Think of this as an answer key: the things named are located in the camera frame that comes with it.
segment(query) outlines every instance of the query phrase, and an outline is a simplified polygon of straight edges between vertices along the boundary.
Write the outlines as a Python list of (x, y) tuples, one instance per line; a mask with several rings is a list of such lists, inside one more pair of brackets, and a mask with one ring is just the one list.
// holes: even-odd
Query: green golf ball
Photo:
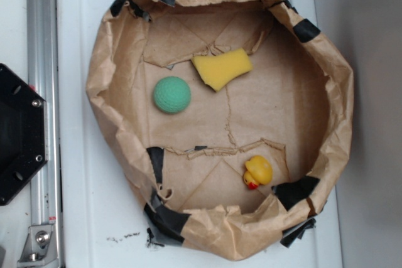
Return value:
[(155, 85), (153, 100), (163, 112), (178, 113), (186, 109), (191, 101), (190, 87), (178, 77), (162, 78)]

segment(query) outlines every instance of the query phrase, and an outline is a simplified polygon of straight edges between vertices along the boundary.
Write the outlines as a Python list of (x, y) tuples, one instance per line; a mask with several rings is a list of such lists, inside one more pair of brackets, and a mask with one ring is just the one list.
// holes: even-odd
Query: yellow rubber duck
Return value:
[(244, 183), (250, 190), (259, 185), (267, 185), (272, 180), (272, 166), (264, 157), (257, 155), (245, 163), (247, 171), (243, 175)]

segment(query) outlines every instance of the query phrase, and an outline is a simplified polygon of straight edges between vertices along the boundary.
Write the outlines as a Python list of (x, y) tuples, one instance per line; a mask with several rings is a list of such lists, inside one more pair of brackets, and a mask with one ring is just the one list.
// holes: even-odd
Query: orange beak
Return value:
[(252, 182), (249, 182), (249, 189), (250, 190), (255, 190), (257, 187), (258, 187), (258, 185), (254, 184)]

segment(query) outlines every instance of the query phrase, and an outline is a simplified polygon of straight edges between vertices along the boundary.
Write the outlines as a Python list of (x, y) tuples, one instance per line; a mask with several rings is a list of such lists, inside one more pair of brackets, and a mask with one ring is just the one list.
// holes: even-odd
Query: yellow sponge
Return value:
[(242, 48), (219, 56), (195, 56), (191, 61), (204, 83), (216, 92), (234, 78), (253, 70), (253, 65)]

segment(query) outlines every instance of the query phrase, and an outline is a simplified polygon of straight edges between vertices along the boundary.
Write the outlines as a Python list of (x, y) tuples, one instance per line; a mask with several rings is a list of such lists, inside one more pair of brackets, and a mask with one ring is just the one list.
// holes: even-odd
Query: screw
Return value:
[(28, 256), (28, 260), (30, 262), (36, 262), (37, 260), (40, 260), (40, 259), (41, 259), (41, 257), (39, 256), (39, 253), (37, 253), (37, 252), (33, 252), (32, 254), (30, 254)]
[(50, 235), (44, 230), (41, 230), (36, 234), (35, 239), (40, 246), (45, 246), (50, 240)]
[(42, 101), (41, 100), (33, 100), (32, 106), (35, 108), (40, 108), (40, 107), (42, 107)]

